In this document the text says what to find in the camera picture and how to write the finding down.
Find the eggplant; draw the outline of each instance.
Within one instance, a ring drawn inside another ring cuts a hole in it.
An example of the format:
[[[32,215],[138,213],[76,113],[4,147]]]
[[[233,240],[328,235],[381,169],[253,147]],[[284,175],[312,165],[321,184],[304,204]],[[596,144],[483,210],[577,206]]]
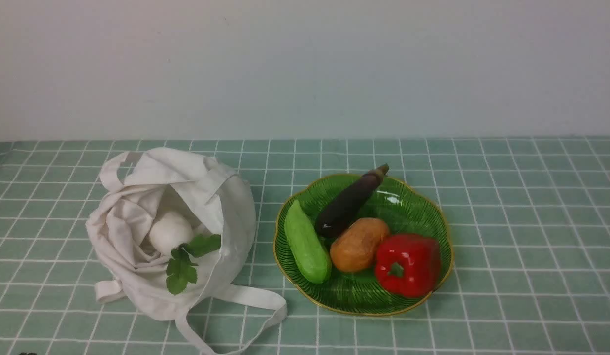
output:
[[[359,180],[341,191],[323,208],[314,225],[316,233],[325,238],[336,238],[349,227],[357,212],[382,184],[388,164],[369,170]]]

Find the white cloth bag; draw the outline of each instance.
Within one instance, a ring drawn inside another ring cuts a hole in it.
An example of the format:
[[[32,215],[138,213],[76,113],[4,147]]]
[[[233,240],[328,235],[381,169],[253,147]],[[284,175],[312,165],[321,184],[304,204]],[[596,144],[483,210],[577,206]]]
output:
[[[124,162],[135,165],[122,181],[118,170]],[[174,319],[186,340],[205,355],[216,353],[189,326],[187,315],[207,297],[274,310],[253,339],[228,354],[241,353],[265,328],[283,321],[287,315],[283,297],[269,290],[231,284],[252,247],[256,225],[252,193],[235,170],[212,157],[157,148],[143,154],[125,152],[110,159],[100,171],[100,180],[109,192],[90,215],[86,228],[98,259],[113,280],[95,285],[98,301],[126,296],[153,319]],[[219,250],[191,257],[197,263],[198,281],[176,296],[165,284],[169,258],[141,248],[159,208],[177,209],[196,231],[222,236]]]

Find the bell pepper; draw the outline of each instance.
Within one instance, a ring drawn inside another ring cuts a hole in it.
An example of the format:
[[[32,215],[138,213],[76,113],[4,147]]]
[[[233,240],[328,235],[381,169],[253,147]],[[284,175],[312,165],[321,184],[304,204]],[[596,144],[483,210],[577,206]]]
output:
[[[433,291],[441,274],[439,244],[420,234],[394,234],[375,254],[375,278],[388,292],[423,297]]]

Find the potato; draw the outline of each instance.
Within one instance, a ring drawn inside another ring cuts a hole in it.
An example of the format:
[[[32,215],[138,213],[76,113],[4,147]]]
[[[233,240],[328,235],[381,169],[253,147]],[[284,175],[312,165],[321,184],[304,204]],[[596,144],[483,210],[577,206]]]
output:
[[[342,272],[359,272],[375,261],[377,246],[388,237],[386,222],[377,218],[360,218],[334,241],[330,256]]]

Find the green plate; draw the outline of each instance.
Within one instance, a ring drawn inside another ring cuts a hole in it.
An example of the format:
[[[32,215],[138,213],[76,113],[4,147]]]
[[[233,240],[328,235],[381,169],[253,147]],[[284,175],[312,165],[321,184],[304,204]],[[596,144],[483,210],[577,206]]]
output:
[[[283,204],[276,221],[274,256],[278,267],[305,297],[317,305],[341,313],[353,315],[392,315],[406,312],[423,303],[428,297],[406,298],[384,290],[373,268],[356,274],[346,274],[332,269],[329,280],[320,285],[312,284],[301,275],[294,256],[287,244],[283,223],[287,210],[294,200],[301,202],[303,211],[312,223],[339,192],[358,180],[360,175],[335,174],[316,180],[304,191],[292,196]],[[382,185],[360,209],[357,218],[365,216],[384,220],[391,233],[414,232],[436,238],[441,247],[441,276],[437,288],[443,284],[452,270],[454,251],[449,237],[445,216],[433,202],[416,193],[411,187],[392,177],[384,178]],[[323,240],[329,248],[330,242]]]

